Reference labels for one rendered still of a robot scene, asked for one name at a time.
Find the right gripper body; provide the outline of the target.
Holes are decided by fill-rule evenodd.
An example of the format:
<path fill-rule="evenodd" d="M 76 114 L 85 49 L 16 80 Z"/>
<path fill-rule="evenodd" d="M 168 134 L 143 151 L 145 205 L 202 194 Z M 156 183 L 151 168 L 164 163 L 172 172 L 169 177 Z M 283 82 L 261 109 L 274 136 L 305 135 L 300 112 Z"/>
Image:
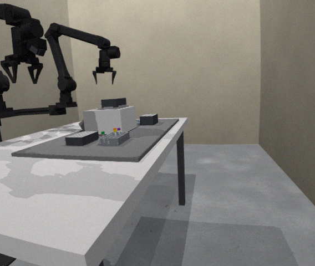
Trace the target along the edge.
<path fill-rule="evenodd" d="M 15 41 L 18 41 L 18 40 L 14 40 L 13 42 L 15 42 Z M 12 42 L 12 45 L 13 45 L 13 42 Z M 14 45 L 13 45 L 13 54 L 5 56 L 5 60 L 0 61 L 0 62 L 3 63 L 3 62 L 9 62 L 9 61 L 17 61 L 18 65 L 21 64 L 20 62 L 22 62 L 22 63 L 25 62 L 25 63 L 31 64 L 31 65 L 39 65 L 39 64 L 43 65 L 43 63 L 39 63 L 39 59 L 37 57 L 15 54 L 14 53 Z"/>

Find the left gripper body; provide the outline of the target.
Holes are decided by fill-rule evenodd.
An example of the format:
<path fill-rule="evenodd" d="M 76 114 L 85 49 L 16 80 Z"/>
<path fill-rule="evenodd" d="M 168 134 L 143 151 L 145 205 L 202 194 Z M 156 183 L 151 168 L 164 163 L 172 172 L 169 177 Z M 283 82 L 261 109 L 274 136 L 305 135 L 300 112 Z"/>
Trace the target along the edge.
<path fill-rule="evenodd" d="M 116 72 L 116 71 L 113 71 L 113 68 L 111 67 L 96 67 L 96 73 L 104 73 L 104 72 Z"/>

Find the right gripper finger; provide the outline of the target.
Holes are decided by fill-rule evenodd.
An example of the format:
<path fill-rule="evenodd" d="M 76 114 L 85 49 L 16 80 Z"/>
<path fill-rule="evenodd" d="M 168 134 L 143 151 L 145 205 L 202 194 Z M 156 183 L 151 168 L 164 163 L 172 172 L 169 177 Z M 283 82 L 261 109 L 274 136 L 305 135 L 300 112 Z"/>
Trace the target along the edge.
<path fill-rule="evenodd" d="M 42 71 L 42 68 L 43 68 L 43 65 L 40 65 L 40 64 L 39 65 L 28 66 L 28 71 L 30 73 L 30 76 L 31 76 L 33 84 L 37 83 L 38 77 L 39 77 L 39 75 L 40 75 L 40 73 Z M 33 70 L 35 70 L 35 69 L 37 69 L 37 73 L 36 73 L 36 76 L 34 78 L 34 71 Z"/>
<path fill-rule="evenodd" d="M 17 61 L 3 62 L 3 63 L 1 63 L 1 66 L 5 70 L 5 72 L 8 74 L 12 83 L 16 83 L 18 62 Z M 13 77 L 12 77 L 12 74 L 9 70 L 9 67 L 12 67 Z"/>

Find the grey flat rectangular mat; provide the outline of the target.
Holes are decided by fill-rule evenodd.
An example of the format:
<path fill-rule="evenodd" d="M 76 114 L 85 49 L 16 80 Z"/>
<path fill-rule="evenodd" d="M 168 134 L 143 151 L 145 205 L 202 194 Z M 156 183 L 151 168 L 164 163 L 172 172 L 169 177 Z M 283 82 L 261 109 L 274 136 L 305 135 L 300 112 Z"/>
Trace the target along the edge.
<path fill-rule="evenodd" d="M 158 119 L 155 125 L 140 125 L 128 131 L 130 138 L 119 146 L 99 146 L 98 139 L 84 146 L 67 146 L 65 137 L 74 132 L 35 146 L 11 153 L 15 157 L 57 158 L 70 160 L 139 162 L 179 121 Z"/>

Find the grey tube rack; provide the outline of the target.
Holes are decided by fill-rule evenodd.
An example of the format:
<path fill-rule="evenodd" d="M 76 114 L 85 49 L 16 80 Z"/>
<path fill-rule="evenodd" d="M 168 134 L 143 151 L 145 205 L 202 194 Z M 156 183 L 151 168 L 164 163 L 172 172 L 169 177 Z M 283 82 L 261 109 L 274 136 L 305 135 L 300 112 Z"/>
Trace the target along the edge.
<path fill-rule="evenodd" d="M 114 136 L 114 132 L 111 132 L 105 135 L 104 138 L 100 137 L 99 139 L 99 146 L 119 146 L 126 140 L 130 138 L 129 132 L 120 132 L 117 136 Z"/>

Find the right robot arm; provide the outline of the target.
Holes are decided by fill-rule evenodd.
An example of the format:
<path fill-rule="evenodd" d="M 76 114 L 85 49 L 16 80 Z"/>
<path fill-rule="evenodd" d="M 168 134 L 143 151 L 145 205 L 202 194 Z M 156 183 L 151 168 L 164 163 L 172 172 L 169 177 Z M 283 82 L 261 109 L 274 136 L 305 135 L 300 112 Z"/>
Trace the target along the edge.
<path fill-rule="evenodd" d="M 20 8 L 11 4 L 0 4 L 0 19 L 5 20 L 11 28 L 14 53 L 35 57 L 44 56 L 47 50 L 47 41 L 41 39 L 44 34 L 40 20 L 31 18 L 27 9 Z M 0 70 L 0 113 L 13 111 L 13 108 L 6 108 L 3 101 L 3 92 L 9 90 L 9 79 Z"/>

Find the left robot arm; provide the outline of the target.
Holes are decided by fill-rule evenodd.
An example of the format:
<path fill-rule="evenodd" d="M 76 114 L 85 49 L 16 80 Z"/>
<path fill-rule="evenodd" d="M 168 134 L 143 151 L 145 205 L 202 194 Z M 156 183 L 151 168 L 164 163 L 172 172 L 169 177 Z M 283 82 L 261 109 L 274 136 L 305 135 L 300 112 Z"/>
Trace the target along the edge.
<path fill-rule="evenodd" d="M 90 34 L 81 30 L 66 27 L 64 25 L 59 25 L 57 23 L 50 24 L 50 27 L 44 36 L 50 45 L 58 71 L 57 79 L 58 88 L 60 90 L 60 102 L 56 103 L 56 105 L 77 104 L 77 102 L 73 102 L 71 97 L 71 92 L 77 88 L 77 84 L 73 80 L 72 76 L 69 75 L 65 65 L 58 41 L 58 37 L 61 35 L 66 35 L 68 37 L 97 45 L 99 49 L 102 49 L 99 51 L 99 67 L 110 67 L 111 59 L 120 58 L 120 50 L 117 46 L 110 46 L 110 40 L 99 35 Z"/>

